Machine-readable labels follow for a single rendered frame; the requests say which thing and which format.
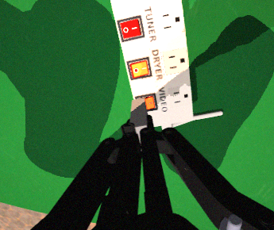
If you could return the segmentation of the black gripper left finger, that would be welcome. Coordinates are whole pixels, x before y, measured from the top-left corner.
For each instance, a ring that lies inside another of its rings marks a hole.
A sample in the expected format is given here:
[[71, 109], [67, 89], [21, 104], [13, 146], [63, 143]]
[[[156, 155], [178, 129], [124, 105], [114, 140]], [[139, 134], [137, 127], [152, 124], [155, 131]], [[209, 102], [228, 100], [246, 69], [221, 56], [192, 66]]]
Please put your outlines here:
[[87, 230], [100, 205], [95, 230], [124, 230], [125, 215], [138, 214], [141, 139], [137, 124], [135, 99], [130, 119], [121, 126], [122, 138], [104, 139], [49, 214], [30, 230]]

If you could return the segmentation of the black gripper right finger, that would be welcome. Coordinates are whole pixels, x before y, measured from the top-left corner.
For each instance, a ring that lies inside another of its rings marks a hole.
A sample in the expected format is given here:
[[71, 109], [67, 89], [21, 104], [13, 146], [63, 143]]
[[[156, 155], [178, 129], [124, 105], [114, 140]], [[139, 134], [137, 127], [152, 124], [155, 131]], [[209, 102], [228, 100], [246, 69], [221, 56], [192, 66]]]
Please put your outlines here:
[[274, 230], [274, 212], [238, 192], [175, 128], [158, 132], [145, 98], [138, 124], [147, 230], [176, 230], [160, 154], [165, 154], [218, 230]]

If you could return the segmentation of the white power strip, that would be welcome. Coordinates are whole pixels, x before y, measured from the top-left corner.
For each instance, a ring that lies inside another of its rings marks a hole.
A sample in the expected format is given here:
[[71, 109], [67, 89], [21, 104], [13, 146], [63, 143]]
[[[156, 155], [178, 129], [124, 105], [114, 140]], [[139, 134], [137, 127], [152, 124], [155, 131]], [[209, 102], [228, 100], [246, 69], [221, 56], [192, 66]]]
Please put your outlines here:
[[110, 0], [133, 99], [145, 98], [154, 127], [223, 115], [193, 115], [181, 0]]

